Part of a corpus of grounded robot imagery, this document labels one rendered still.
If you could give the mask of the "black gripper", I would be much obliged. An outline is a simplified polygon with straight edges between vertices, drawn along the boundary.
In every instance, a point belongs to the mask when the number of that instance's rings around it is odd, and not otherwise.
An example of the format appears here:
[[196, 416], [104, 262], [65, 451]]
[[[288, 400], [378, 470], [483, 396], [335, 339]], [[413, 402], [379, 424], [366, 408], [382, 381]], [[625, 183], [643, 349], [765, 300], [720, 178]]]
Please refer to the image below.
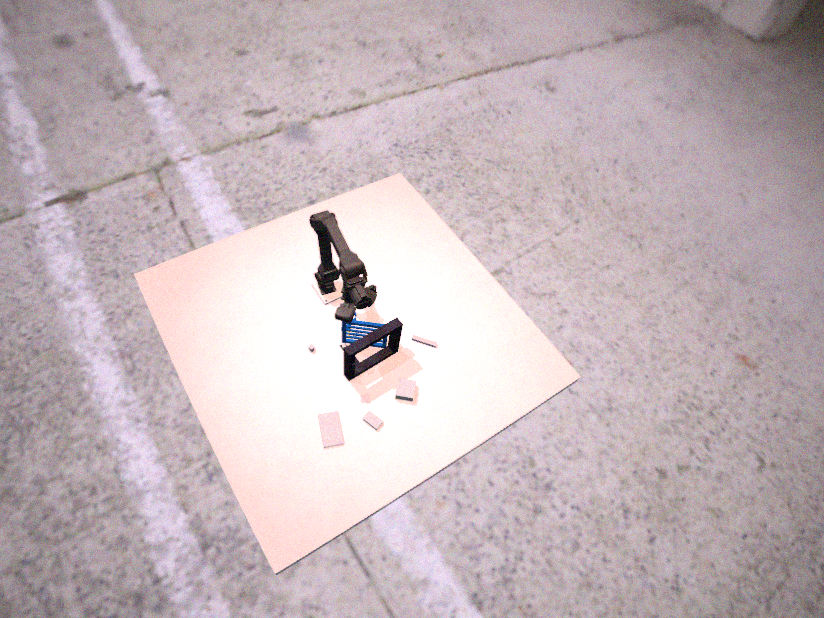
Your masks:
[[341, 289], [341, 293], [341, 300], [344, 300], [344, 302], [340, 303], [340, 306], [337, 307], [336, 312], [334, 314], [334, 318], [336, 320], [351, 323], [357, 308], [355, 307], [351, 297], [349, 296], [349, 292], [346, 292], [343, 289], [343, 287]]

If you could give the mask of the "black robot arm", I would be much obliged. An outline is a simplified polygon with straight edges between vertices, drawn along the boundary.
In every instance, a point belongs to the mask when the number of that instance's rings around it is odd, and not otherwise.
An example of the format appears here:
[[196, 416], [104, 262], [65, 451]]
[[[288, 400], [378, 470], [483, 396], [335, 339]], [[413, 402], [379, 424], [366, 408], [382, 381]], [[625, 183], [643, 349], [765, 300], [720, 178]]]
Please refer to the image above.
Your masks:
[[[356, 308], [360, 310], [370, 307], [377, 297], [376, 286], [364, 287], [364, 283], [368, 282], [365, 265], [350, 250], [338, 227], [336, 214], [329, 210], [316, 213], [310, 216], [309, 222], [319, 241], [320, 264], [314, 278], [321, 295], [336, 292], [334, 281], [341, 275], [343, 289], [349, 292]], [[339, 258], [339, 270], [333, 263], [331, 244]], [[361, 274], [362, 277], [359, 276]]]

